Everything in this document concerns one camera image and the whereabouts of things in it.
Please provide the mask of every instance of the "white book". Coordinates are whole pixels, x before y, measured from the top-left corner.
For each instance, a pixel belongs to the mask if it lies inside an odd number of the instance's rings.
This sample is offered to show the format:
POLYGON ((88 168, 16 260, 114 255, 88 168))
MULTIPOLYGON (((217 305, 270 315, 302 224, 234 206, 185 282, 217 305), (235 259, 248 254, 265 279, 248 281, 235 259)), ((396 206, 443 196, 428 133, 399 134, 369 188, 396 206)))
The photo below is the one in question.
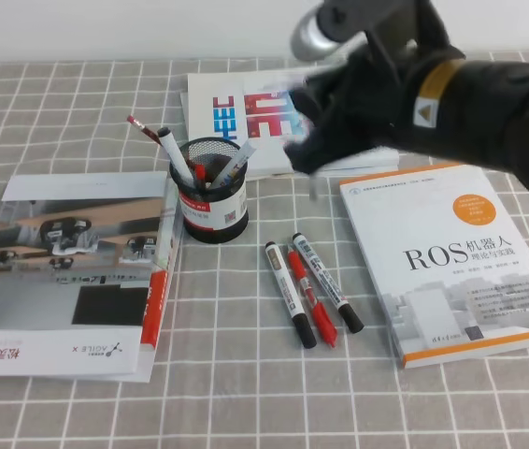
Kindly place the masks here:
POLYGON ((166 180, 166 172, 12 178, 0 204, 1 376, 136 371, 149 290, 165 288, 166 180))
POLYGON ((406 368, 529 347, 529 248, 480 168, 340 191, 406 368))
MULTIPOLYGON (((293 173, 283 146, 289 139, 305 138, 309 124, 295 110, 288 89, 313 70, 189 74, 185 107, 189 139, 220 137, 240 146, 250 139, 256 153, 248 163, 249 180, 293 173)), ((336 161, 322 171, 354 174, 363 167, 396 167, 398 159, 396 150, 378 149, 336 161)))
POLYGON ((173 180, 169 179, 167 180, 167 193, 164 200, 164 218, 159 231, 158 265, 161 269, 152 274, 150 281, 150 294, 142 325, 142 338, 136 369, 130 374, 88 376, 84 379, 135 383, 150 382, 182 232, 183 214, 179 204, 179 191, 173 180))

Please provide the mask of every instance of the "mesh pencil cup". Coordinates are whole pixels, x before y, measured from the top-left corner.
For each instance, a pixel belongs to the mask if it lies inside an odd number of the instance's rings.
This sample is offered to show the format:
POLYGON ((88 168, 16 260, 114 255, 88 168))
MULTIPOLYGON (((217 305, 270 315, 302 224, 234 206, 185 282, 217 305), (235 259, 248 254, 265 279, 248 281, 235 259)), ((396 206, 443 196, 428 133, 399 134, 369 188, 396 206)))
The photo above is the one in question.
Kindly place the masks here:
MULTIPOLYGON (((196 165, 206 169, 207 181, 214 180, 231 160, 239 147, 224 138, 198 138, 180 150, 194 173, 196 165)), ((205 189, 185 183, 173 165, 171 178, 179 188, 179 199, 186 231, 204 243, 224 243, 239 236, 248 225, 246 203, 246 170, 244 165, 237 175, 223 187, 205 189)))

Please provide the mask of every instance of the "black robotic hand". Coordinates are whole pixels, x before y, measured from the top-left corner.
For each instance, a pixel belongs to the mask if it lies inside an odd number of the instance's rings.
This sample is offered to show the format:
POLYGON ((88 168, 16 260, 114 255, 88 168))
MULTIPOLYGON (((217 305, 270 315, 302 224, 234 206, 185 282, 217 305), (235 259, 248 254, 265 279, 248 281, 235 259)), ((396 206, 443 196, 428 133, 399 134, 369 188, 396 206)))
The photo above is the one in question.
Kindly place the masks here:
POLYGON ((529 64, 465 61, 429 0, 324 0, 293 53, 321 59, 360 31, 345 65, 291 92, 314 124, 286 147, 294 169, 387 146, 510 172, 529 190, 529 64))
POLYGON ((364 47, 346 65, 313 76, 291 92, 295 107, 314 124, 303 142, 286 147, 294 169, 310 174, 388 146, 511 172, 529 190, 529 64, 463 57, 452 47, 430 55, 404 51, 392 71, 364 47), (422 86, 446 67, 453 73, 435 117, 419 126, 422 86))

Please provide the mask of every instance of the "grid pattern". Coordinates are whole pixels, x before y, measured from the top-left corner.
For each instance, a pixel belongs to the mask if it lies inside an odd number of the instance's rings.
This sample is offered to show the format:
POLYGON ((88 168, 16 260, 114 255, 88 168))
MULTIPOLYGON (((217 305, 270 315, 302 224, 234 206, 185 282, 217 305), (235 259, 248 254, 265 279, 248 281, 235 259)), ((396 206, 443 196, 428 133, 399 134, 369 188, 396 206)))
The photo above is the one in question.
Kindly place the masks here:
MULTIPOLYGON (((469 56, 529 60, 529 51, 469 56)), ((167 169, 124 122, 130 111, 184 141, 187 73, 295 64, 0 64, 0 196, 14 173, 167 169)), ((400 167, 428 163, 400 157, 400 167)), ((529 243, 529 194, 513 177, 488 176, 529 243)), ((0 449, 529 447, 529 350, 400 369, 337 180, 319 182, 317 203, 304 178, 250 182, 239 238, 185 238, 150 384, 0 379, 0 449), (301 348, 262 251, 297 230, 365 320, 351 335, 330 310, 335 350, 301 348)))

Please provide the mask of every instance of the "red marker cap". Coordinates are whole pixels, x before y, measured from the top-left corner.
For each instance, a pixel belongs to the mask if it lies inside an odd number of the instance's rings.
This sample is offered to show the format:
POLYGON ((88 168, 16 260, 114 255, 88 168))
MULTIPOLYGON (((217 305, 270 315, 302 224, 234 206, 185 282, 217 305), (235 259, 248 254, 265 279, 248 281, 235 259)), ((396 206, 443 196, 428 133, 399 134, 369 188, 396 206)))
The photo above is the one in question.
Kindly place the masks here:
POLYGON ((321 302, 312 309, 312 318, 314 319, 319 332, 321 332, 321 337, 324 342, 332 348, 335 348, 337 329, 333 326, 333 323, 331 323, 331 319, 329 318, 329 315, 327 315, 327 310, 321 302))
POLYGON ((287 258, 290 261, 290 267, 292 267, 295 277, 298 280, 306 278, 306 269, 304 268, 304 265, 302 265, 298 251, 290 250, 287 254, 287 258))
POLYGON ((207 170, 202 164, 196 164, 196 178, 200 181, 204 181, 207 178, 207 170))

